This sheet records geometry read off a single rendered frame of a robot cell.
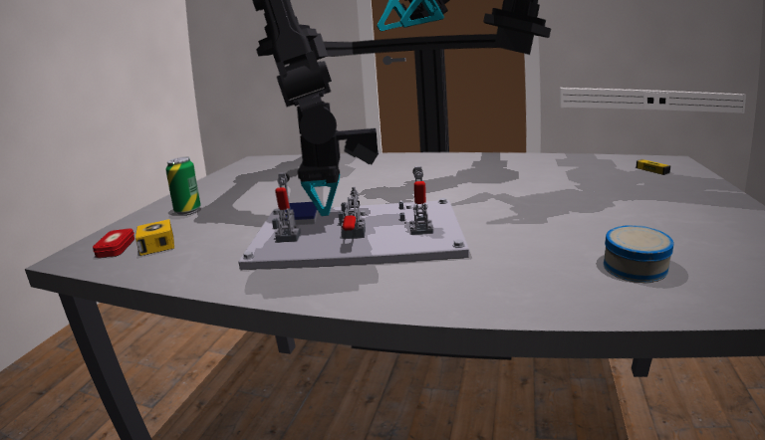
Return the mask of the blue and beige round tin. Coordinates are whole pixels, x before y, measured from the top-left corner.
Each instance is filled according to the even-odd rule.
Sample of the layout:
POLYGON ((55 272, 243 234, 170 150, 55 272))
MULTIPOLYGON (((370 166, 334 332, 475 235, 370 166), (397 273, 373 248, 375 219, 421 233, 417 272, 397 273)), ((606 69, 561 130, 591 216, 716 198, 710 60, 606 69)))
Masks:
POLYGON ((652 283, 668 274, 673 240, 643 226, 620 226, 606 235, 605 269, 613 276, 636 283, 652 283))

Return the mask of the green drink can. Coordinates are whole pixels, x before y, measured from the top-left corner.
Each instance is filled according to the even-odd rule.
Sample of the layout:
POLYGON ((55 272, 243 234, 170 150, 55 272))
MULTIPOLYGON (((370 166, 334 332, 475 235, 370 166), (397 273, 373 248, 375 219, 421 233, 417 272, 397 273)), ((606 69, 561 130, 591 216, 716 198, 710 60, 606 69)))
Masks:
POLYGON ((194 164, 190 161, 190 157, 185 156, 169 160, 166 176, 173 211, 179 215, 196 212, 201 204, 194 164))

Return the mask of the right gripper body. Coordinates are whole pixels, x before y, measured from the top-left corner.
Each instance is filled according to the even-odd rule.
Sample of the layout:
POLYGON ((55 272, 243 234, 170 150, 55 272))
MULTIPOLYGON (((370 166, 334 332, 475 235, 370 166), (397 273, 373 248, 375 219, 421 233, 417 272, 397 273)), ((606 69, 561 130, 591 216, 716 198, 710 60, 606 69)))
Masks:
POLYGON ((307 141, 303 135, 300 135, 300 138, 303 162, 298 169, 298 178, 301 179, 301 182, 318 180, 326 180, 326 183, 338 182, 340 175, 339 165, 318 167, 315 144, 307 141))

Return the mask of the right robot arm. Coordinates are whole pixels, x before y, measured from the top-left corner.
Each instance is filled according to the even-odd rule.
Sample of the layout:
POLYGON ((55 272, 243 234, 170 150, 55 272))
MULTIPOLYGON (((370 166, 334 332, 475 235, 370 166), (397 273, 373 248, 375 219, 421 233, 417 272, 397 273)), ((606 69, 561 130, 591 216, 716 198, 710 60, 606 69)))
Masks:
POLYGON ((298 106, 299 132, 307 141, 315 144, 317 166, 338 166, 339 140, 347 138, 346 143, 349 143, 345 145, 344 152, 372 165, 379 155, 377 130, 366 128, 337 131, 330 104, 321 100, 322 92, 331 92, 329 82, 332 80, 325 61, 317 62, 308 38, 301 30, 310 26, 299 25, 290 0, 252 1, 256 11, 264 10, 269 24, 264 27, 268 38, 258 41, 259 45, 272 39, 272 52, 280 74, 277 80, 286 107, 293 106, 293 102, 298 106))

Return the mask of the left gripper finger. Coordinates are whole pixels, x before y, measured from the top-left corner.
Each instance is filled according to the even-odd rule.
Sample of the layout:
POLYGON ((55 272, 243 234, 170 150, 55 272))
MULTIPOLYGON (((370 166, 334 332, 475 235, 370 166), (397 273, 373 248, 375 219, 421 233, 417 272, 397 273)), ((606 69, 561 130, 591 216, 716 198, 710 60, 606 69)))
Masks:
POLYGON ((391 12, 392 9, 394 9, 396 11, 396 13, 397 13, 397 15, 399 16, 400 19, 402 18, 403 13, 405 13, 405 10, 400 5, 398 0, 389 0, 387 5, 386 5, 386 7, 385 7, 385 10, 384 10, 384 12, 382 14, 381 19, 378 22, 378 28, 379 28, 380 31, 389 30, 389 29, 393 29, 393 28, 397 28, 397 27, 401 27, 402 26, 400 24, 400 21, 397 22, 397 23, 392 23, 392 24, 388 24, 388 25, 384 24, 386 18, 388 17, 388 15, 389 15, 389 13, 391 12))
POLYGON ((400 24, 403 28, 414 26, 418 24, 433 22, 444 19, 444 16, 438 7, 435 0, 412 0, 411 4, 403 14, 402 18, 400 19, 400 24), (416 20, 409 21, 408 18, 413 13, 413 11, 416 9, 416 7, 422 2, 423 6, 427 10, 429 17, 420 18, 416 20))

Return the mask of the red mint tin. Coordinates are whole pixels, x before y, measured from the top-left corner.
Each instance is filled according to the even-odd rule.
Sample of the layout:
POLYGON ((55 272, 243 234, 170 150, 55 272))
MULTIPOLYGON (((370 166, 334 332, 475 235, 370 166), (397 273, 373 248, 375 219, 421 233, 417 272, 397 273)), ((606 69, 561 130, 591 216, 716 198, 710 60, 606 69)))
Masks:
POLYGON ((114 230, 93 246, 97 258, 120 255, 134 240, 133 229, 114 230))

